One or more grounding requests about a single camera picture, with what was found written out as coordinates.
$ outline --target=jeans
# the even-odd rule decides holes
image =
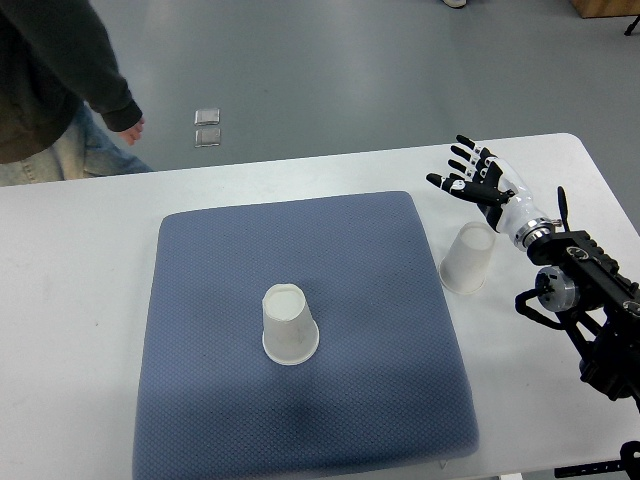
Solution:
[[[114,145],[83,105],[49,148],[24,160],[0,164],[0,186],[152,171],[138,157]]]

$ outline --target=translucent plastic cup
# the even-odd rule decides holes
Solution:
[[[262,299],[262,346],[280,365],[298,365],[315,353],[320,342],[302,290],[291,283],[277,284]]]
[[[442,284],[463,295],[480,290],[495,241],[495,232],[485,223],[469,222],[463,226],[440,263],[438,270]]]

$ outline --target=sleeve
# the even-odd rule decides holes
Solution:
[[[107,30],[88,0],[0,0],[0,11],[34,56],[101,114],[110,130],[121,132],[140,120]]]

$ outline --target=human hand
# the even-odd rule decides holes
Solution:
[[[136,123],[133,127],[126,129],[123,132],[118,132],[118,136],[122,138],[129,146],[132,146],[136,141],[140,140],[142,137],[142,130],[144,125],[144,117],[140,118],[138,123]]]

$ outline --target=blue cushion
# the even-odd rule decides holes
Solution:
[[[320,345],[264,353],[276,283],[305,293]],[[477,448],[471,391],[406,192],[171,215],[158,239],[134,479],[362,469]]]

